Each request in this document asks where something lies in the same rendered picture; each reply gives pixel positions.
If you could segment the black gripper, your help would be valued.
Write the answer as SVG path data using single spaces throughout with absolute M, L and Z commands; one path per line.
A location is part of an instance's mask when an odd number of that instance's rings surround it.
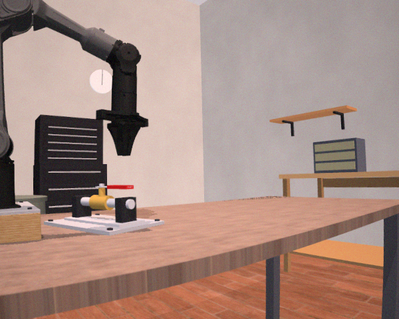
M 127 92 L 112 94 L 111 110 L 96 110 L 96 120 L 111 121 L 107 128 L 118 156 L 130 156 L 140 127 L 148 127 L 148 119 L 137 113 L 137 95 Z

